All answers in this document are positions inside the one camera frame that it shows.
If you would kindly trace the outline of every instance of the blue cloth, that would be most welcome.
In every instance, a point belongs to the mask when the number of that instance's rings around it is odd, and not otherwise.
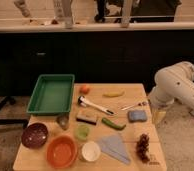
[[[128,120],[129,122],[145,122],[147,121],[147,115],[144,110],[132,110],[128,111]]]
[[[127,154],[122,137],[119,134],[103,137],[97,143],[102,152],[125,164],[130,164],[131,160]]]

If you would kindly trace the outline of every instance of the green cup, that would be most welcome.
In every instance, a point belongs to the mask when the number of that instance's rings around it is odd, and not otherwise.
[[[90,129],[87,125],[84,125],[84,124],[79,125],[75,130],[75,137],[80,141],[86,141],[89,132],[90,132]]]

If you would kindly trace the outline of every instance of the green plastic tray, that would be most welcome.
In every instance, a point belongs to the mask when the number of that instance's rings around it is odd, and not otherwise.
[[[30,98],[27,113],[32,115],[68,114],[71,110],[74,75],[40,75]]]

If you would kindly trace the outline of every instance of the yellow banana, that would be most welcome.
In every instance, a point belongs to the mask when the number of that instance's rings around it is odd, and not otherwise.
[[[119,97],[122,96],[125,92],[108,92],[108,93],[104,93],[103,96],[105,97]]]

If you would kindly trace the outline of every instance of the blue sponge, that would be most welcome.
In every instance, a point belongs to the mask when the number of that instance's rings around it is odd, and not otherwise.
[[[129,122],[145,122],[147,115],[144,110],[130,110],[128,111]]]

